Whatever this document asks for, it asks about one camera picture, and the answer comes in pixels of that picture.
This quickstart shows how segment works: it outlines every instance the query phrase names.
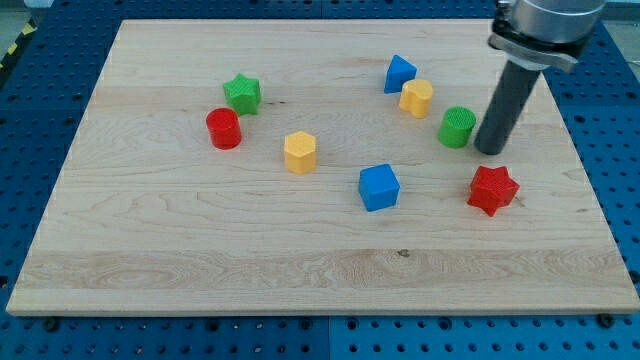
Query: hexagonal prism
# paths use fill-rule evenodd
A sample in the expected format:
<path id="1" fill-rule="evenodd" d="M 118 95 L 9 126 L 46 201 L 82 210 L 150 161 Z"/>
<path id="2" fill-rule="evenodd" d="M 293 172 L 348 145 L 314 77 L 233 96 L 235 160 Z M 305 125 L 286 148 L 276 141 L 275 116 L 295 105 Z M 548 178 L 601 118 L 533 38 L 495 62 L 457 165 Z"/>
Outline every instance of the hexagonal prism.
<path id="1" fill-rule="evenodd" d="M 316 168 L 316 137 L 304 131 L 284 138 L 284 164 L 295 174 L 306 174 Z"/>

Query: red cylinder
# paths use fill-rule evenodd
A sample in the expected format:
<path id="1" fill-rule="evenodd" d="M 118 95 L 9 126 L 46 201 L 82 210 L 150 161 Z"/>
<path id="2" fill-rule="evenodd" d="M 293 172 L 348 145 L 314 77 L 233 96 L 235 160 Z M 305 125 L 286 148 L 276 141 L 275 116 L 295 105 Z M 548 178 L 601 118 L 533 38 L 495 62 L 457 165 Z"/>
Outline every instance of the red cylinder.
<path id="1" fill-rule="evenodd" d="M 229 108 L 215 109 L 207 115 L 207 128 L 213 146 L 228 150 L 240 144 L 242 133 L 238 114 Z"/>

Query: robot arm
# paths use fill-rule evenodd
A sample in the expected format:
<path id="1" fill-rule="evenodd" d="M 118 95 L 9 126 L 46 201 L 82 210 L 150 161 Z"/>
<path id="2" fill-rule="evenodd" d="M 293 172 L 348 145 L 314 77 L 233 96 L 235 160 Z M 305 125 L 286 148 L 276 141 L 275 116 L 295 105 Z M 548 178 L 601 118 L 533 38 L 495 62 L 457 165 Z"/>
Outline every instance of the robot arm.
<path id="1" fill-rule="evenodd" d="M 578 63 L 605 0 L 496 0 L 489 46 L 508 61 L 476 136 L 476 148 L 499 154 L 540 71 L 570 72 Z"/>

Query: yellow-black warning tape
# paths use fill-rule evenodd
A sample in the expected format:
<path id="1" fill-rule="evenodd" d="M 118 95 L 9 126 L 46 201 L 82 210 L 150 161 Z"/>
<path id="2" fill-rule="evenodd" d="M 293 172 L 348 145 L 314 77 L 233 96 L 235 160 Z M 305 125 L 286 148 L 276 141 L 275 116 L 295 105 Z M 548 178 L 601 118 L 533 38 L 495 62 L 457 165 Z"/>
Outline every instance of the yellow-black warning tape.
<path id="1" fill-rule="evenodd" d="M 33 20 L 29 20 L 20 34 L 18 34 L 16 41 L 9 46 L 7 53 L 2 57 L 2 60 L 0 61 L 0 89 L 2 89 L 9 79 L 11 71 L 13 71 L 13 68 L 18 63 L 18 59 L 20 59 L 20 56 L 24 53 L 27 45 L 31 42 L 36 30 L 37 27 L 35 22 Z"/>

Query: toy block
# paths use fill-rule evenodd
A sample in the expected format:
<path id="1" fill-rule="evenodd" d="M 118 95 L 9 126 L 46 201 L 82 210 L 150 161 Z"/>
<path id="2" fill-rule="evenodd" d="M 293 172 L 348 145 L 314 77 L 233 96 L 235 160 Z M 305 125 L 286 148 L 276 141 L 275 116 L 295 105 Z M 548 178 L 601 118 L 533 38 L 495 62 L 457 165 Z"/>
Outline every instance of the toy block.
<path id="1" fill-rule="evenodd" d="M 384 93 L 396 93 L 402 90 L 402 85 L 416 77 L 418 69 L 398 55 L 393 55 L 389 69 L 387 69 L 387 80 L 384 83 Z"/>
<path id="2" fill-rule="evenodd" d="M 409 111 L 417 118 L 427 117 L 431 98 L 433 97 L 433 87 L 431 83 L 424 79 L 409 80 L 402 85 L 400 94 L 400 109 Z"/>
<path id="3" fill-rule="evenodd" d="M 227 104 L 238 115 L 257 114 L 258 105 L 262 101 L 260 94 L 260 82 L 238 74 L 235 79 L 222 85 Z"/>
<path id="4" fill-rule="evenodd" d="M 391 166 L 382 164 L 360 171 L 358 191 L 367 211 L 376 211 L 396 204 L 400 183 Z"/>
<path id="5" fill-rule="evenodd" d="M 489 216 L 495 215 L 499 207 L 509 205 L 520 189 L 520 185 L 509 177 L 506 166 L 478 167 L 470 186 L 471 197 L 467 204 L 481 208 Z"/>
<path id="6" fill-rule="evenodd" d="M 475 125 L 476 116 L 471 110 L 460 106 L 452 107 L 444 113 L 438 140 L 449 148 L 464 147 Z"/>
<path id="7" fill-rule="evenodd" d="M 316 168 L 316 137 L 304 131 L 284 139 L 284 164 L 295 174 L 306 174 Z"/>
<path id="8" fill-rule="evenodd" d="M 213 146 L 228 150 L 240 144 L 242 133 L 238 115 L 229 108 L 215 109 L 207 115 L 207 128 L 211 135 Z"/>

